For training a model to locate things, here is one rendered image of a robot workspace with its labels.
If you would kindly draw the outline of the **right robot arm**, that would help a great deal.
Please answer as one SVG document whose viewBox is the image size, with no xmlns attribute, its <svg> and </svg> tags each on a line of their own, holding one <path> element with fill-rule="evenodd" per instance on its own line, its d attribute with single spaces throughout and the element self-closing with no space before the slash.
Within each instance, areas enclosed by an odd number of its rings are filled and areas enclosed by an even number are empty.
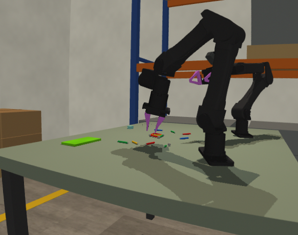
<svg viewBox="0 0 298 235">
<path fill-rule="evenodd" d="M 205 56 L 211 65 L 214 61 L 214 51 L 208 52 Z M 265 66 L 265 73 L 264 73 Z M 235 103 L 231 109 L 233 119 L 236 119 L 235 130 L 231 130 L 233 134 L 239 138 L 253 138 L 253 135 L 248 133 L 248 121 L 251 120 L 251 107 L 259 94 L 273 83 L 273 75 L 269 62 L 262 63 L 234 63 L 231 75 L 253 74 L 253 82 L 244 97 Z"/>
</svg>

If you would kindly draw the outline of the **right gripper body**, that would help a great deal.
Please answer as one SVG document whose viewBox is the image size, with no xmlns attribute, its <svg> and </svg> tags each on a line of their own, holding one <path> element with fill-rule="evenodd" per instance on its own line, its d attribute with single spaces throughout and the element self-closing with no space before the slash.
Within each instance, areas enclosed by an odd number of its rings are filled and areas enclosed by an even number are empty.
<svg viewBox="0 0 298 235">
<path fill-rule="evenodd" d="M 202 70 L 202 74 L 204 75 L 204 78 L 211 72 L 211 68 L 210 69 L 204 69 Z M 201 77 L 201 82 L 202 82 L 202 85 L 207 85 L 209 84 L 209 82 L 205 82 L 204 79 L 202 80 L 202 77 Z"/>
</svg>

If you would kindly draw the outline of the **green flat rectangular slab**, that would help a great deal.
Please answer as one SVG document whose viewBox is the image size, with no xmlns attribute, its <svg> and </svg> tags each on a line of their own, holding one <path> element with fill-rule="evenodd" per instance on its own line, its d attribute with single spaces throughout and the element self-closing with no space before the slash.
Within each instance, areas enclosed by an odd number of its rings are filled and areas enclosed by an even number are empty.
<svg viewBox="0 0 298 235">
<path fill-rule="evenodd" d="M 101 138 L 84 137 L 84 138 L 64 141 L 64 142 L 61 142 L 61 144 L 76 147 L 76 146 L 85 145 L 85 144 L 89 144 L 97 141 L 101 141 Z"/>
</svg>

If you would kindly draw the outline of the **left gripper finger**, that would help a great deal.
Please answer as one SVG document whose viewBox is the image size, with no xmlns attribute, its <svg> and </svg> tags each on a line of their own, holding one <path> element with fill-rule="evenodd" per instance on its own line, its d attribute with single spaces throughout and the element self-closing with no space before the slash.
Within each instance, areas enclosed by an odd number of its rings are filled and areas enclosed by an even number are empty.
<svg viewBox="0 0 298 235">
<path fill-rule="evenodd" d="M 149 121 L 150 121 L 150 119 L 149 119 L 150 118 L 150 115 L 151 114 L 148 114 L 148 113 L 145 112 L 145 119 L 146 119 L 146 124 L 147 124 L 147 131 L 148 131 L 148 126 L 149 126 Z"/>
<path fill-rule="evenodd" d="M 164 121 L 164 117 L 160 117 L 159 116 L 159 118 L 158 118 L 159 120 L 157 121 L 158 123 L 157 123 L 157 125 L 156 125 L 156 129 L 155 129 L 155 133 L 156 133 L 156 131 L 157 131 L 157 129 L 158 129 L 158 127 L 160 126 L 160 124 Z"/>
</svg>

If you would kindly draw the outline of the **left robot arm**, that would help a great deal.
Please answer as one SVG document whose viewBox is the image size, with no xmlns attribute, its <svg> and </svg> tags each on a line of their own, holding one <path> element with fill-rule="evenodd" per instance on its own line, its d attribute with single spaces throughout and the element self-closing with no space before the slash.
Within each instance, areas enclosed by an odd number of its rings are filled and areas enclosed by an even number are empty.
<svg viewBox="0 0 298 235">
<path fill-rule="evenodd" d="M 205 146 L 198 147 L 198 150 L 210 166 L 234 166 L 234 161 L 225 151 L 223 132 L 227 128 L 223 121 L 231 73 L 238 50 L 245 40 L 245 31 L 231 20 L 208 9 L 201 15 L 203 18 L 190 33 L 156 59 L 154 70 L 142 69 L 138 83 L 158 93 L 158 96 L 168 94 L 171 81 L 167 77 L 174 77 L 175 72 L 193 53 L 213 39 L 216 43 L 213 66 L 206 95 L 196 116 L 198 126 L 205 133 Z"/>
</svg>

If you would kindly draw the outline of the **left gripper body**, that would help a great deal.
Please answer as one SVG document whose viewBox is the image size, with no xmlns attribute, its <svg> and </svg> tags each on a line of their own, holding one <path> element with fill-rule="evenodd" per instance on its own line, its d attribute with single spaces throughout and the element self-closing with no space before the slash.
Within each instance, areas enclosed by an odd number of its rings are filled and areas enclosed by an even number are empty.
<svg viewBox="0 0 298 235">
<path fill-rule="evenodd" d="M 165 107 L 166 99 L 168 94 L 161 94 L 158 96 L 158 93 L 152 91 L 152 96 L 150 100 L 150 105 L 144 102 L 142 109 L 146 109 L 147 114 L 156 115 L 165 118 L 165 114 L 170 114 L 170 108 Z"/>
</svg>

